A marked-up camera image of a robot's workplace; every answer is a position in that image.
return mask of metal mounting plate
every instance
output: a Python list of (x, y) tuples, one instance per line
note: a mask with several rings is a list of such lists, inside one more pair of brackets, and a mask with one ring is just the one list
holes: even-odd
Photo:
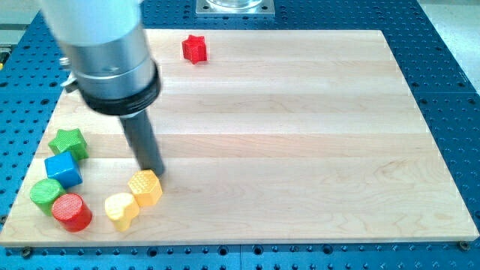
[(243, 17), (246, 15), (262, 15), (263, 17), (273, 17), (275, 15), (275, 6), (273, 0), (262, 0), (254, 7), (247, 8), (222, 7), (208, 0), (196, 0), (197, 17)]

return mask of wood grain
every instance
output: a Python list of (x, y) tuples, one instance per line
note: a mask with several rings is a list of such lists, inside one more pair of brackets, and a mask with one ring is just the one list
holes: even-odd
[[(148, 109), (163, 196), (127, 232), (104, 200), (138, 169), (115, 117), (60, 97), (0, 235), (5, 246), (423, 242), (479, 236), (378, 31), (148, 30), (163, 91)], [(182, 57), (205, 35), (209, 61)], [(29, 201), (47, 143), (80, 127), (94, 220), (64, 231)]]

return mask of metal cylinder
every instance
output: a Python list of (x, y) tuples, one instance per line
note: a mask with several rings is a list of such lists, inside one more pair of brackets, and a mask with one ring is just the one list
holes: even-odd
[(160, 177), (164, 173), (165, 167), (147, 112), (142, 110), (119, 118), (128, 144), (132, 148), (140, 168), (153, 170)]
[(224, 8), (253, 8), (262, 0), (207, 0)]

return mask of toy block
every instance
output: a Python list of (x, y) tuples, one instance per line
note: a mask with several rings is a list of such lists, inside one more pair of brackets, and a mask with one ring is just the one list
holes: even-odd
[(154, 206), (163, 193), (160, 181), (151, 169), (136, 172), (128, 181), (128, 187), (139, 206)]
[(74, 130), (58, 130), (55, 139), (50, 141), (48, 146), (55, 155), (70, 151), (75, 161), (89, 157), (87, 142), (78, 128)]
[(183, 57), (196, 64), (200, 61), (207, 61), (207, 46), (205, 37), (189, 35), (187, 40), (181, 42)]
[(75, 193), (60, 196), (52, 206), (53, 217), (71, 233), (85, 229), (92, 221), (92, 211)]
[(30, 190), (30, 200), (47, 216), (52, 215), (55, 200), (65, 194), (65, 189), (55, 179), (40, 180)]
[(70, 151), (47, 158), (45, 168), (48, 178), (59, 181), (64, 189), (82, 184), (80, 168)]
[(140, 207), (134, 195), (117, 193), (106, 198), (105, 212), (115, 229), (124, 232), (130, 228), (131, 221), (140, 213)]

